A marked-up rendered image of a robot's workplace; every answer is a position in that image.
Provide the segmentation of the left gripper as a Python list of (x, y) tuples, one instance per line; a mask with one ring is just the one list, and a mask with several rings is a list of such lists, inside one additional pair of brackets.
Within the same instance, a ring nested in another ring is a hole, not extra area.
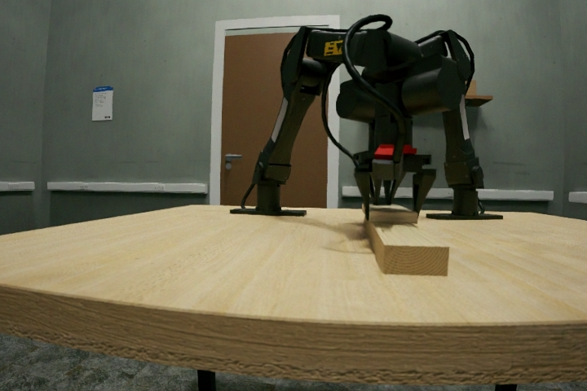
[[(369, 126), (369, 151), (374, 151), (374, 130), (375, 130), (375, 125), (370, 125)], [(374, 152), (369, 152), (369, 151), (363, 151), (363, 152), (358, 152), (358, 153), (353, 154), (353, 161), (359, 160), (359, 155), (361, 153), (374, 153)], [(358, 167), (359, 166), (360, 166), (360, 168), (368, 168), (367, 164), (358, 165)], [(395, 193), (396, 193), (400, 183), (404, 179), (405, 174), (406, 173), (401, 173), (399, 180), (393, 181), (392, 187), (391, 187), (391, 181), (383, 180), (386, 205), (392, 204), (392, 201), (395, 197)], [(382, 187), (382, 180), (377, 180), (376, 178), (374, 178), (372, 181), (371, 175), (372, 175), (372, 173), (370, 173), (370, 192), (369, 192), (369, 194), (371, 196), (373, 205), (378, 205), (381, 187)], [(374, 188), (373, 188), (373, 183), (374, 183)]]

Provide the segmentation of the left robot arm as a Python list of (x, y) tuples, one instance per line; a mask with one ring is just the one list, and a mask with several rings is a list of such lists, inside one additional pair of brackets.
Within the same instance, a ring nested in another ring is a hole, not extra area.
[[(449, 57), (445, 42), (451, 55)], [(435, 220), (503, 220), (502, 215), (479, 215), (478, 212), (479, 191), (476, 189), (484, 189), (484, 176), (472, 147), (466, 114), (466, 81), (471, 73), (470, 60), (451, 29), (418, 45), (421, 47), (421, 58), (440, 54), (456, 61), (462, 88), (458, 108), (442, 112), (446, 138), (444, 172), (448, 188), (453, 189), (453, 210), (452, 213), (427, 213), (426, 217)], [(336, 112), (341, 118), (375, 125), (374, 105), (375, 100), (367, 96), (353, 79), (340, 84)]]

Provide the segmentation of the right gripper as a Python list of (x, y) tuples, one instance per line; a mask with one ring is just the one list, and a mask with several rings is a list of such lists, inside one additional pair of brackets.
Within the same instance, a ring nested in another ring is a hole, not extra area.
[[(417, 212), (419, 217), (423, 202), (436, 179), (436, 169), (422, 168), (424, 164), (431, 165), (431, 155), (417, 155), (417, 149), (413, 148), (413, 121), (411, 121), (410, 118), (406, 117), (404, 119), (408, 135), (403, 149), (404, 164), (402, 172), (417, 173), (413, 175), (413, 211)], [(363, 203), (365, 204), (364, 212), (367, 221), (369, 220), (369, 173), (372, 173), (372, 162), (373, 160), (391, 160), (397, 136), (397, 131), (397, 123), (391, 123), (391, 116), (380, 116), (378, 118), (375, 118), (375, 154), (361, 153), (359, 155), (359, 165), (367, 164), (369, 168), (369, 171), (368, 168), (355, 168), (354, 175), (354, 177), (357, 177), (356, 183), (357, 186), (360, 187), (360, 194), (362, 194), (361, 196), (364, 197), (362, 197), (362, 199)], [(421, 186), (419, 187), (420, 183)]]

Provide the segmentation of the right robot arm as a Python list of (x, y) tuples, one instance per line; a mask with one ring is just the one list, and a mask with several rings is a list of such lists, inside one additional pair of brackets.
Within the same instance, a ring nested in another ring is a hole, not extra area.
[[(289, 180), (295, 139), (308, 108), (323, 91), (326, 77), (335, 64), (330, 61), (344, 64), (341, 46), (345, 35), (307, 26), (298, 30), (283, 67), (285, 87), (280, 111), (254, 169), (252, 184), (258, 184), (257, 207), (230, 209), (230, 214), (296, 217), (307, 214), (306, 210), (281, 209), (280, 185)], [(305, 49), (306, 55), (313, 59), (303, 58)], [(350, 55), (355, 66), (367, 68), (367, 76), (388, 81), (375, 89), (404, 117), (412, 120), (413, 115), (450, 111), (460, 105), (462, 88), (457, 62), (440, 54), (422, 59), (416, 42), (386, 30), (368, 29), (355, 33)], [(404, 154), (400, 161), (373, 160), (372, 178), (399, 180), (403, 157)]]

